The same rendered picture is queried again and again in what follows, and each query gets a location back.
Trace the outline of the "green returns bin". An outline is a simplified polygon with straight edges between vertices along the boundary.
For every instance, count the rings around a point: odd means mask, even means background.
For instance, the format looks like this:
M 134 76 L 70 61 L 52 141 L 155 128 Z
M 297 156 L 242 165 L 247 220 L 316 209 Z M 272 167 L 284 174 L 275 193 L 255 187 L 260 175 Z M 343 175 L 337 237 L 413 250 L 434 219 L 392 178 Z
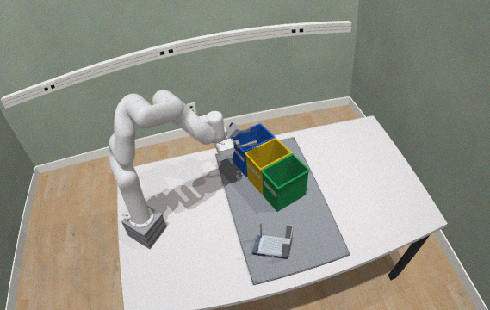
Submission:
M 293 153 L 262 169 L 263 197 L 277 212 L 282 210 L 306 194 L 309 171 Z

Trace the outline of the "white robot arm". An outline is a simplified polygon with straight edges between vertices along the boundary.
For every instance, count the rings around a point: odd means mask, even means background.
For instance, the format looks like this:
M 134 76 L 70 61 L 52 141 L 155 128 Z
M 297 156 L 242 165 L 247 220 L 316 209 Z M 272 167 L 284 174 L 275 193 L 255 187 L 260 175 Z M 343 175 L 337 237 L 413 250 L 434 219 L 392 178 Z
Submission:
M 220 143 L 240 132 L 235 123 L 231 123 L 225 132 L 223 115 L 219 111 L 198 117 L 168 90 L 157 91 L 152 104 L 138 94 L 122 98 L 115 110 L 114 134 L 109 139 L 110 168 L 128 210 L 121 215 L 128 215 L 124 219 L 129 219 L 131 225 L 138 228 L 149 226 L 154 216 L 146 205 L 138 174 L 132 165 L 135 158 L 133 122 L 140 128 L 150 128 L 173 121 L 203 145 Z

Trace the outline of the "blue bin with label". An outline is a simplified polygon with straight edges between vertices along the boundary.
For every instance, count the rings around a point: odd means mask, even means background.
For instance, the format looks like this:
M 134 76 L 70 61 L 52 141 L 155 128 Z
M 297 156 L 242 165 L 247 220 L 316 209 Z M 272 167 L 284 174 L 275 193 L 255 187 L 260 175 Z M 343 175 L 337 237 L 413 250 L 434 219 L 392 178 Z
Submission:
M 234 145 L 234 153 L 233 153 L 233 161 L 238 166 L 238 168 L 247 176 L 247 165 L 246 165 L 246 155 L 245 152 L 250 151 L 251 149 L 262 145 L 263 143 L 272 140 L 275 136 L 266 129 L 261 123 L 250 127 L 250 132 L 247 133 L 238 133 L 236 137 L 233 137 L 233 140 L 238 140 L 240 145 L 247 144 L 248 142 L 257 141 L 257 145 L 254 146 L 246 146 L 242 148 L 237 148 L 236 144 Z

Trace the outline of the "yellow recycle bin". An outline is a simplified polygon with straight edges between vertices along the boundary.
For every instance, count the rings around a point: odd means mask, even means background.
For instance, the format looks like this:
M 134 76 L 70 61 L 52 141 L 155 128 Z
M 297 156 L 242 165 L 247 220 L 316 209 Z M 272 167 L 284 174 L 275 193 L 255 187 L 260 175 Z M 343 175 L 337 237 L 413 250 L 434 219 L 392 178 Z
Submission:
M 263 174 L 261 170 L 290 154 L 292 152 L 277 138 L 245 152 L 248 179 L 261 194 L 263 193 Z

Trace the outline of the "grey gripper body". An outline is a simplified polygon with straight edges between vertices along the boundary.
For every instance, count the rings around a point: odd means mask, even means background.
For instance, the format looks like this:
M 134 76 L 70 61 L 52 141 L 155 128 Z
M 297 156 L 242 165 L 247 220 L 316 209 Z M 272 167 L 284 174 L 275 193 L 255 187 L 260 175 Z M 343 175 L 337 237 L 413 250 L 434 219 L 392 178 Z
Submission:
M 213 143 L 219 156 L 220 157 L 225 157 L 227 155 L 231 155 L 234 153 L 234 144 L 231 140 L 231 138 L 229 139 L 224 139 L 222 142 L 220 143 Z

